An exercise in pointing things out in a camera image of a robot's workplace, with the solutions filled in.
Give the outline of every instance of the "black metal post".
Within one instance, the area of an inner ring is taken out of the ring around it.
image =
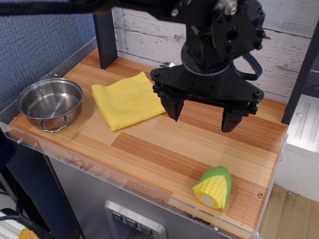
[[[300,96],[303,92],[304,86],[306,84],[309,72],[313,66],[314,60],[319,49],[319,21],[317,23],[316,29],[314,31],[313,38],[310,42],[308,51],[305,56],[305,60],[300,69],[296,84],[294,86],[293,92],[290,96],[289,102],[287,104],[282,123],[290,124],[290,121],[294,115],[295,109],[297,107]]]
[[[93,15],[93,19],[100,65],[102,69],[105,69],[118,57],[112,12],[104,15]]]

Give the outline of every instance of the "metal pot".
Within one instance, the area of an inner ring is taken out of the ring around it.
[[[45,132],[58,132],[78,117],[82,99],[83,91],[77,83],[53,78],[27,87],[17,103],[20,112],[32,124]]]

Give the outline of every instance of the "yellow cloth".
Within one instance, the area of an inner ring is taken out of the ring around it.
[[[33,231],[29,229],[23,229],[19,235],[19,239],[39,239],[39,238]]]
[[[92,97],[111,131],[165,112],[144,72],[109,86],[93,85]]]

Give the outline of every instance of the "white wooden wall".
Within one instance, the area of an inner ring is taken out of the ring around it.
[[[287,103],[319,18],[319,0],[260,0],[266,13],[267,38],[253,51],[264,73],[255,84],[266,98]],[[185,25],[158,21],[145,12],[114,8],[118,55],[159,67],[160,62],[181,64]],[[247,63],[236,66],[251,72]]]

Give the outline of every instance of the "wood grain surface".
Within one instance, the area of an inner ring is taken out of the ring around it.
[[[185,102],[178,122],[165,113],[111,132],[91,97],[91,86],[141,71],[149,76],[151,69],[122,58],[100,69],[95,50],[65,76],[84,92],[82,112],[74,122],[47,133],[19,115],[10,123],[10,134],[27,137],[25,143],[37,150],[95,176],[113,178],[198,223],[250,238],[266,198],[258,193],[268,194],[285,139],[287,126],[280,123],[285,105],[262,101],[257,115],[244,118],[232,133],[221,132],[222,109],[195,102]],[[230,170],[232,189],[226,208],[214,210],[196,200],[192,187],[206,170],[220,165]]]

